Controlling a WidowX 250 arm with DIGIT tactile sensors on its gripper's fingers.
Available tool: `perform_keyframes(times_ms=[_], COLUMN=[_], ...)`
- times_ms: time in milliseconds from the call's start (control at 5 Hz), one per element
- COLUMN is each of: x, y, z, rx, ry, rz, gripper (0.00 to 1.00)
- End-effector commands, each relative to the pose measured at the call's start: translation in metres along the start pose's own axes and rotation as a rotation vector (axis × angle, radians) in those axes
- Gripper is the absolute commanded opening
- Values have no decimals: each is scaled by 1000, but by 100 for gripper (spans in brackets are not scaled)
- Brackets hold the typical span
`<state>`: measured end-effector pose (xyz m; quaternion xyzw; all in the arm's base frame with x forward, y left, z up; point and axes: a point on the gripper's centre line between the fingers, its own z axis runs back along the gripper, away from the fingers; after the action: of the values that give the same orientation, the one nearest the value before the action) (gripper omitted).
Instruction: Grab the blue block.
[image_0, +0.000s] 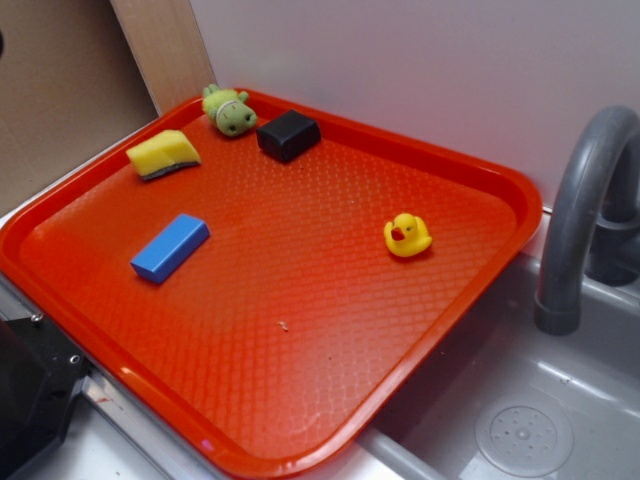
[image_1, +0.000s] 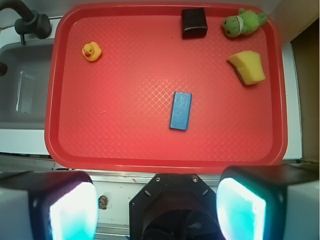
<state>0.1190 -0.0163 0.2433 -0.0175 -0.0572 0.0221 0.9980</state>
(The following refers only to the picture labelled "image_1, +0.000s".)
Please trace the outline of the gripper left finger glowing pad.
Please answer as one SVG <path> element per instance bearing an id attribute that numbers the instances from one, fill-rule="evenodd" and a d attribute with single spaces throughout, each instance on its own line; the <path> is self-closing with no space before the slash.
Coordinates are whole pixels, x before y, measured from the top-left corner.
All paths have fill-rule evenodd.
<path id="1" fill-rule="evenodd" d="M 1 172 L 2 240 L 93 240 L 98 191 L 84 171 Z"/>

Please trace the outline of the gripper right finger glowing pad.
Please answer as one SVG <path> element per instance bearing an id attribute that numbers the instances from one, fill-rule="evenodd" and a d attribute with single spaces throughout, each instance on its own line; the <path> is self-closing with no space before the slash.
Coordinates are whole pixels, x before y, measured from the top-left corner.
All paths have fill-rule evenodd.
<path id="1" fill-rule="evenodd" d="M 319 167 L 229 166 L 220 176 L 216 211 L 227 240 L 318 240 Z"/>

